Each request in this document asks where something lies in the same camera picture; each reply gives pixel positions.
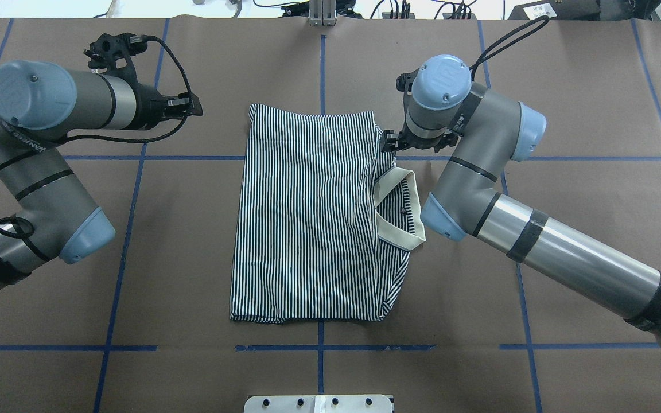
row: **metal bracket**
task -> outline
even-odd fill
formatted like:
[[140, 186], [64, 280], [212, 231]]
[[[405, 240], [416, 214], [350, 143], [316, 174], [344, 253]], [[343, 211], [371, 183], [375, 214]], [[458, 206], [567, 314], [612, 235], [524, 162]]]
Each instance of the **metal bracket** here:
[[252, 396], [244, 413], [394, 413], [394, 398], [385, 395]]
[[336, 0], [310, 0], [310, 26], [336, 26]]

